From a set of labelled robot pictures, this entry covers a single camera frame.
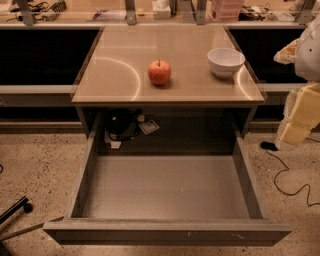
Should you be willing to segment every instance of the red apple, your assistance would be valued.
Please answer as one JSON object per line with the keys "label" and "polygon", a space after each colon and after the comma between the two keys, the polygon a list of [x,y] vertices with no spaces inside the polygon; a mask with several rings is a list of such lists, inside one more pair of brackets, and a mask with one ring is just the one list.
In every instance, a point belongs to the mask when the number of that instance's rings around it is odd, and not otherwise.
{"label": "red apple", "polygon": [[164,60],[155,60],[149,65],[148,75],[153,84],[165,85],[171,77],[171,66]]}

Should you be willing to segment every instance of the beige countertop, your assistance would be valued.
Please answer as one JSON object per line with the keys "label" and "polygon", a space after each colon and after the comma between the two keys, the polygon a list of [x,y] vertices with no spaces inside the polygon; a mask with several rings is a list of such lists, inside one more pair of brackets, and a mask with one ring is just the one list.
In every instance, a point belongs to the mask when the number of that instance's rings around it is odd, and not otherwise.
{"label": "beige countertop", "polygon": [[[104,27],[73,103],[201,103],[252,105],[264,102],[246,66],[233,78],[219,79],[209,70],[207,53],[217,47],[234,48],[218,24],[158,24]],[[171,64],[164,87],[148,77],[157,59]]]}

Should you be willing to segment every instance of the open drawer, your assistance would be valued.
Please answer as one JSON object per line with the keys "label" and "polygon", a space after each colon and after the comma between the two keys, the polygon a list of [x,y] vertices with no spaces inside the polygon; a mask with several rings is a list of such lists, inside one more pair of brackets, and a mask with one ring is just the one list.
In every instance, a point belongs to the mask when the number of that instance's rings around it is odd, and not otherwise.
{"label": "open drawer", "polygon": [[155,118],[160,129],[116,151],[96,115],[60,244],[272,246],[290,226],[261,205],[240,133],[225,109]]}

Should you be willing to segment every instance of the cable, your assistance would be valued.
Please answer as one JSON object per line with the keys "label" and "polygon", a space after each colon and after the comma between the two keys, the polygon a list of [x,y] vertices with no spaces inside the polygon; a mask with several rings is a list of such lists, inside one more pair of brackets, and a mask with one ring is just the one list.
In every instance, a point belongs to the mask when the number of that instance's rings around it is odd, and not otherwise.
{"label": "cable", "polygon": [[278,191],[280,191],[281,193],[283,193],[284,195],[286,196],[295,196],[297,194],[299,194],[305,187],[308,188],[308,194],[307,194],[307,205],[308,206],[314,206],[314,205],[320,205],[320,202],[316,202],[316,203],[309,203],[309,197],[310,197],[310,193],[311,193],[311,186],[307,183],[305,185],[303,185],[297,192],[294,192],[294,193],[288,193],[288,192],[285,192],[284,190],[282,190],[278,184],[277,184],[277,179],[278,179],[278,176],[283,173],[283,172],[287,172],[289,171],[289,167],[280,159],[280,157],[274,155],[274,154],[271,154],[268,150],[266,150],[266,152],[270,155],[270,156],[273,156],[275,157],[276,159],[278,159],[282,164],[283,166],[285,167],[284,170],[281,170],[280,172],[278,172],[276,174],[276,176],[274,177],[273,179],[273,184],[276,186],[276,188],[278,189]]}

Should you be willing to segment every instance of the terrazzo floor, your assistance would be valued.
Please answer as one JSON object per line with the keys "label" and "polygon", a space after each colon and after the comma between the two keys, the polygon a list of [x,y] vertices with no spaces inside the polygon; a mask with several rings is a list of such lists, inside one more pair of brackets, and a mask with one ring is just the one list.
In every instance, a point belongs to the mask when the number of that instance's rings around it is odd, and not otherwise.
{"label": "terrazzo floor", "polygon": [[[309,207],[307,189],[296,196],[280,193],[273,184],[283,164],[260,148],[262,141],[273,141],[274,133],[248,133],[244,139],[256,174],[268,217],[273,223],[292,226],[292,233],[273,247],[153,247],[153,246],[61,246],[42,229],[2,241],[11,255],[320,255],[320,205]],[[320,134],[311,138],[320,140]],[[63,216],[77,176],[86,138],[82,133],[63,129],[30,133],[0,133],[0,213],[22,196],[34,209],[19,210],[0,225],[0,240],[42,222]],[[310,202],[320,202],[320,143],[311,140],[290,151],[274,152],[290,168],[278,184],[288,192],[305,183],[311,186]]]}

